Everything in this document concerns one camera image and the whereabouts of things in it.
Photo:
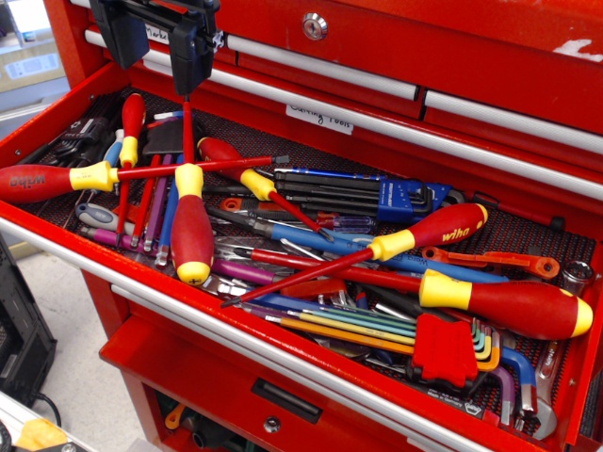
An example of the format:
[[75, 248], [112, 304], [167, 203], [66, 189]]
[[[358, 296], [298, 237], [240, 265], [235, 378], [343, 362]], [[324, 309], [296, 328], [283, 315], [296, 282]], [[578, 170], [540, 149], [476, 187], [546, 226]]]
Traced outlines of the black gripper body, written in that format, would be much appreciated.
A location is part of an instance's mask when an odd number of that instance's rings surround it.
[[220, 6], [220, 1], [90, 1], [95, 23], [109, 29], [127, 18], [164, 31], [192, 31], [199, 36], [216, 33]]

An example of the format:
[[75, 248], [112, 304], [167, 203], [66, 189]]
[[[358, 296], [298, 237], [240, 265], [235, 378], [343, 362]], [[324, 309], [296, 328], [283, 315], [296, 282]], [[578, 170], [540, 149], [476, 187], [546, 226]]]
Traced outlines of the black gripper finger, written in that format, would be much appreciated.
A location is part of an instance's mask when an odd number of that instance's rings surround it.
[[150, 50], [141, 7], [92, 7], [106, 48], [123, 69], [129, 69]]
[[178, 95], [191, 94], [211, 76], [214, 41], [194, 22], [183, 21], [169, 34], [171, 70]]

